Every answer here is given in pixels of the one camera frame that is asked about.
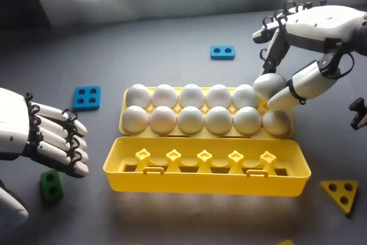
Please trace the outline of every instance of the egg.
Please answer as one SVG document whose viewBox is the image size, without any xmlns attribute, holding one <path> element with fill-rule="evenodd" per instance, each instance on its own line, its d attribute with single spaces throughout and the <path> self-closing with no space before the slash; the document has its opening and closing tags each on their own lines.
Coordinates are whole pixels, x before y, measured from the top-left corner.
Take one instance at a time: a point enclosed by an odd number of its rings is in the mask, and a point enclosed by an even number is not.
<svg viewBox="0 0 367 245">
<path fill-rule="evenodd" d="M 122 113 L 122 126 L 131 133 L 143 131 L 149 123 L 147 112 L 140 106 L 129 106 Z"/>
<path fill-rule="evenodd" d="M 232 102 L 238 109 L 245 106 L 251 106 L 256 108 L 259 104 L 259 99 L 257 98 L 251 85 L 242 84 L 238 86 L 233 93 Z"/>
<path fill-rule="evenodd" d="M 272 135 L 284 135 L 291 129 L 291 119 L 285 111 L 268 111 L 263 116 L 263 127 Z"/>
<path fill-rule="evenodd" d="M 228 108 L 231 105 L 232 95 L 226 86 L 216 84 L 212 86 L 208 94 L 206 94 L 205 101 L 210 108 L 216 106 Z"/>
<path fill-rule="evenodd" d="M 178 102 L 182 107 L 194 106 L 200 108 L 205 102 L 205 97 L 199 86 L 188 84 L 184 86 L 179 94 Z"/>
<path fill-rule="evenodd" d="M 222 106 L 213 107 L 205 117 L 205 126 L 212 133 L 226 133 L 232 127 L 231 113 Z"/>
<path fill-rule="evenodd" d="M 134 84 L 126 92 L 127 106 L 140 106 L 146 108 L 151 102 L 151 95 L 143 84 Z"/>
<path fill-rule="evenodd" d="M 243 107 L 236 113 L 233 126 L 243 134 L 254 134 L 261 128 L 261 116 L 255 108 Z"/>
<path fill-rule="evenodd" d="M 187 106 L 178 114 L 177 126 L 185 133 L 199 132 L 204 127 L 204 116 L 198 108 Z"/>
<path fill-rule="evenodd" d="M 172 86 L 161 84 L 154 90 L 151 101 L 155 107 L 168 106 L 172 108 L 177 104 L 178 97 Z"/>
<path fill-rule="evenodd" d="M 255 94 L 264 100 L 268 100 L 281 91 L 287 84 L 286 79 L 275 73 L 261 75 L 253 83 Z"/>
<path fill-rule="evenodd" d="M 158 133 L 168 133 L 176 126 L 176 115 L 167 106 L 158 106 L 150 114 L 150 127 Z"/>
</svg>

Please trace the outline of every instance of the tabletop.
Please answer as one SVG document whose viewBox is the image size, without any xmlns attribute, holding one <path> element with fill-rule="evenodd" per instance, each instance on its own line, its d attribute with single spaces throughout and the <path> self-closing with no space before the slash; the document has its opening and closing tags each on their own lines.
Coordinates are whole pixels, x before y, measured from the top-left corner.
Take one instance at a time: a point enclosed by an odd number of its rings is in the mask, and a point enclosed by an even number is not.
<svg viewBox="0 0 367 245">
<path fill-rule="evenodd" d="M 367 97 L 367 58 L 322 96 L 294 108 L 294 140 L 312 176 L 298 197 L 114 192 L 102 170 L 118 130 L 124 91 L 136 83 L 202 87 L 253 84 L 262 61 L 252 33 L 271 12 L 110 24 L 92 28 L 4 32 L 0 87 L 34 101 L 72 107 L 76 87 L 101 86 L 97 111 L 80 112 L 88 129 L 89 175 L 60 173 L 64 198 L 46 207 L 40 174 L 25 157 L 0 162 L 0 179 L 28 206 L 28 221 L 1 233 L 0 244 L 365 244 L 367 127 L 354 131 L 348 105 Z M 234 60 L 211 60 L 210 46 L 234 45 Z M 291 48 L 278 68 L 286 79 L 321 54 Z M 341 62 L 345 71 L 350 66 Z M 358 180 L 346 217 L 320 188 L 323 180 Z"/>
</svg>

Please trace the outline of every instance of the blue block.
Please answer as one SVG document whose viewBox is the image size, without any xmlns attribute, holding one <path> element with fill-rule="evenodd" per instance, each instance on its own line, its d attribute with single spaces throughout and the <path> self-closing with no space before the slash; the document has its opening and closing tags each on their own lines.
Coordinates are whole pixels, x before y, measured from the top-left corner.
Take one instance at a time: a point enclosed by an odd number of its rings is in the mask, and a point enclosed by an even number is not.
<svg viewBox="0 0 367 245">
<path fill-rule="evenodd" d="M 73 109 L 91 111 L 99 109 L 101 88 L 99 86 L 77 87 L 74 92 Z"/>
<path fill-rule="evenodd" d="M 235 58 L 235 47 L 212 46 L 210 47 L 210 58 L 212 60 L 233 60 Z"/>
</svg>

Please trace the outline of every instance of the white robotic hand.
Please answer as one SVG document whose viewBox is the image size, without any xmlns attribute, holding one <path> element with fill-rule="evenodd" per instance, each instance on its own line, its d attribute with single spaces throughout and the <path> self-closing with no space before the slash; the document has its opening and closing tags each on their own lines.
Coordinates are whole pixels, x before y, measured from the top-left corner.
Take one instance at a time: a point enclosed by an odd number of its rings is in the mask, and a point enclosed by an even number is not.
<svg viewBox="0 0 367 245">
<path fill-rule="evenodd" d="M 321 95 L 347 75 L 354 66 L 351 52 L 367 56 L 367 13 L 344 6 L 326 6 L 326 0 L 321 0 L 319 7 L 313 7 L 311 2 L 296 5 L 288 1 L 284 10 L 263 19 L 263 26 L 252 38 L 255 43 L 270 41 L 268 48 L 260 51 L 264 61 L 260 75 L 275 73 L 290 46 L 323 53 L 320 60 L 300 69 L 282 90 L 266 99 L 271 110 L 289 110 Z M 341 73 L 338 66 L 343 55 L 351 57 L 352 66 Z"/>
<path fill-rule="evenodd" d="M 0 88 L 0 160 L 25 156 L 76 178 L 88 175 L 87 129 L 77 114 L 31 102 Z M 20 224 L 28 213 L 21 201 L 0 181 L 0 222 Z"/>
</svg>

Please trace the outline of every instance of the yellow tray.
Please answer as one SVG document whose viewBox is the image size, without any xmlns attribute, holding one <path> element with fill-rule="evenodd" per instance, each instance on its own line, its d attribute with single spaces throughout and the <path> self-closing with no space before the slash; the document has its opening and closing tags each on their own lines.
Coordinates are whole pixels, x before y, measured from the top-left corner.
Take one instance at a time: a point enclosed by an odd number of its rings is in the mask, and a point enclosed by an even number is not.
<svg viewBox="0 0 367 245">
<path fill-rule="evenodd" d="M 120 192 L 297 196 L 311 176 L 287 139 L 121 137 L 103 170 Z"/>
<path fill-rule="evenodd" d="M 151 94 L 153 94 L 155 87 L 148 87 L 149 92 Z M 180 94 L 182 87 L 174 87 L 175 92 L 177 95 Z M 204 93 L 204 95 L 206 96 L 206 94 L 208 93 L 210 87 L 201 87 L 202 92 Z M 231 95 L 233 95 L 233 93 L 235 92 L 236 87 L 228 87 L 229 91 L 231 92 Z M 143 136 L 143 137 L 154 137 L 154 136 L 159 136 L 159 134 L 157 134 L 156 132 L 154 132 L 150 126 L 147 126 L 146 129 L 144 129 L 142 132 L 140 133 L 130 133 L 128 131 L 126 131 L 122 125 L 122 114 L 125 111 L 125 109 L 127 108 L 126 105 L 126 92 L 124 93 L 124 99 L 123 99 L 123 103 L 122 103 L 122 108 L 121 108 L 121 114 L 120 114 L 120 122 L 119 122 L 119 130 L 122 134 L 125 135 L 133 135 L 133 136 Z M 148 115 L 150 116 L 150 114 L 152 113 L 152 111 L 155 109 L 155 107 L 153 106 L 153 104 L 149 104 L 146 108 L 145 111 L 148 113 Z M 206 113 L 208 113 L 208 111 L 210 110 L 210 108 L 206 105 L 206 103 L 204 103 L 204 105 L 202 107 L 199 108 L 201 110 L 201 112 L 203 113 L 204 117 L 206 116 Z M 238 111 L 238 108 L 236 108 L 233 103 L 231 103 L 231 105 L 227 108 L 229 110 L 229 112 L 232 114 L 232 117 L 234 117 Z M 182 107 L 179 105 L 179 103 L 177 103 L 172 110 L 175 112 L 176 117 L 178 117 L 179 112 L 182 110 Z M 259 105 L 257 107 L 258 112 L 260 113 L 261 117 L 269 110 L 267 107 L 267 102 L 265 100 L 259 99 Z M 195 134 L 187 134 L 184 133 L 183 131 L 181 131 L 178 126 L 176 126 L 171 132 L 169 132 L 168 134 L 165 134 L 165 136 L 173 136 L 173 137 L 242 137 L 242 138 L 290 138 L 293 136 L 294 134 L 294 123 L 293 123 L 293 118 L 292 118 L 292 113 L 291 111 L 287 111 L 288 115 L 291 118 L 291 129 L 288 133 L 285 133 L 285 135 L 282 136 L 274 136 L 271 135 L 269 133 L 267 133 L 265 131 L 265 129 L 262 127 L 257 133 L 253 134 L 253 135 L 245 135 L 242 134 L 241 132 L 237 131 L 235 129 L 235 127 L 232 126 L 232 128 L 225 134 L 213 134 L 211 133 L 208 129 L 206 129 L 206 127 L 204 127 L 201 131 L 199 131 L 198 133 Z"/>
</svg>

